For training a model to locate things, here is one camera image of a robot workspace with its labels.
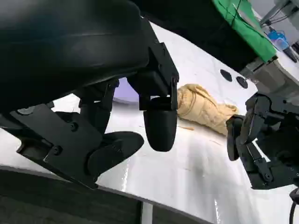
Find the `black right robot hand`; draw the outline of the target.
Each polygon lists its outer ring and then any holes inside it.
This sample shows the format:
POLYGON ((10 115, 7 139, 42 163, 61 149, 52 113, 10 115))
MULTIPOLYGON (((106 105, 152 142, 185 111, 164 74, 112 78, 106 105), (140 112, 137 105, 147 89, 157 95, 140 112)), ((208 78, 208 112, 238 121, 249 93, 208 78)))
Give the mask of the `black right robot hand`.
POLYGON ((257 92, 246 114, 227 121, 227 151, 240 159, 252 189, 299 184, 299 108, 283 97, 257 92))

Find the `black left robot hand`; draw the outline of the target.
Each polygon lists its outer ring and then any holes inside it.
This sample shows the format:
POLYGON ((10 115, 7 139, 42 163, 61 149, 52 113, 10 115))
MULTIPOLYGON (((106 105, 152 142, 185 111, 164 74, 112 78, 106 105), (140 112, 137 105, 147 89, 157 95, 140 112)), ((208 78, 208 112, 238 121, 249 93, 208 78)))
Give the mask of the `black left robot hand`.
POLYGON ((123 77, 139 96, 151 148, 170 151, 179 74, 135 3, 1 1, 0 127, 21 141, 22 156, 96 189, 144 144, 135 132, 106 132, 123 77))

